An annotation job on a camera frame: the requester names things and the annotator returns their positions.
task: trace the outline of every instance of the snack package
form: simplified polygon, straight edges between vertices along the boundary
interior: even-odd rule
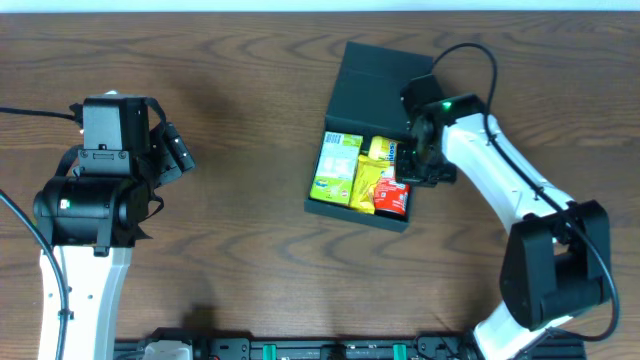
[[[348,205],[362,136],[327,131],[311,185],[312,199]]]
[[[389,212],[401,216],[407,213],[407,198],[409,185],[395,182],[395,160],[398,142],[374,136],[369,147],[369,157],[375,160],[388,160],[389,168],[382,174],[382,178],[375,188],[373,202],[376,211]]]
[[[358,170],[349,207],[366,214],[373,214],[376,211],[375,188],[382,173],[389,168],[389,164],[389,161],[373,160],[365,155],[358,156]]]

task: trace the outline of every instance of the wood grain surface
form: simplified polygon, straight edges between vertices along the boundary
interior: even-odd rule
[[[498,304],[506,234],[464,176],[420,189],[402,233],[303,212],[346,41],[437,55],[479,41],[500,66],[493,106],[512,143],[612,225],[622,299],[593,359],[640,357],[640,14],[0,15],[0,106],[65,111],[117,89],[157,98],[197,161],[162,188],[120,302],[117,335],[156,327],[254,336],[461,331]],[[442,63],[448,94],[485,96],[473,50]],[[61,119],[0,116],[0,186],[31,214],[63,152]],[[37,355],[38,248],[0,207],[0,352]],[[604,329],[603,306],[571,323]]]

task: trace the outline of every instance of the red package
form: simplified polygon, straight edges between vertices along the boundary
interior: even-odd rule
[[[399,184],[392,178],[380,178],[373,193],[373,204],[376,211],[388,211],[405,216],[407,213],[407,198],[409,185]]]

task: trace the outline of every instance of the open box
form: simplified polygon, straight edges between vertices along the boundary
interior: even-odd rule
[[[400,93],[411,79],[426,75],[431,63],[432,58],[424,55],[347,43],[325,115],[318,157],[304,202],[306,212],[398,232],[409,226],[414,187],[409,191],[406,216],[402,218],[359,213],[345,206],[314,200],[309,194],[325,131],[362,135],[361,150],[369,149],[371,138],[376,135],[402,142],[411,139],[407,129],[409,118]]]

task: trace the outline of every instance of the green package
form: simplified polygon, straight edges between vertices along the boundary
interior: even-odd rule
[[[325,132],[311,198],[348,205],[362,136]]]

